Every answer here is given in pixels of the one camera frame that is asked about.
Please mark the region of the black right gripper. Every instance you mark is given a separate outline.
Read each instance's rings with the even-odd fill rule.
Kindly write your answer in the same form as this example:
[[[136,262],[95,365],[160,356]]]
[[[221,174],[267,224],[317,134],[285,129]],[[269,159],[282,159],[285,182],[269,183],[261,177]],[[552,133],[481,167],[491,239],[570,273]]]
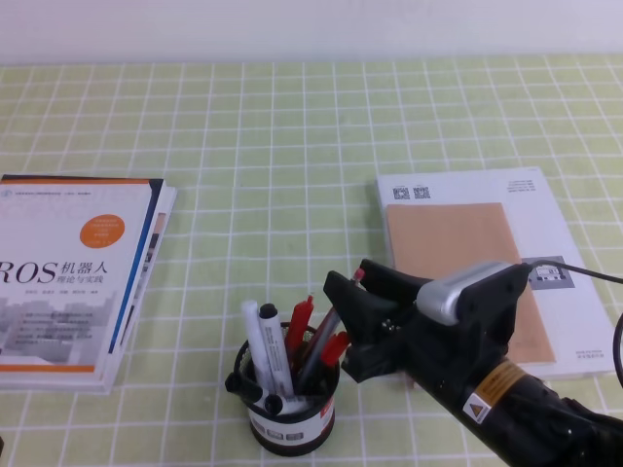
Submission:
[[[323,286],[350,337],[343,370],[356,382],[403,372],[446,409],[460,411],[478,382],[504,360],[520,297],[491,322],[445,326],[415,305],[431,279],[370,259],[359,267],[359,285],[331,270]]]

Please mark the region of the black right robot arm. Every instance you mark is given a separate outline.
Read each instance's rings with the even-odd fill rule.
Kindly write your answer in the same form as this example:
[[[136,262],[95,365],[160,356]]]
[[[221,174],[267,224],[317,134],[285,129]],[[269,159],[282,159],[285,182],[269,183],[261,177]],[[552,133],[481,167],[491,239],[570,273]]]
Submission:
[[[439,279],[371,260],[323,290],[348,333],[343,370],[404,373],[511,466],[618,466],[622,423],[559,396],[507,356],[529,263],[485,262]]]

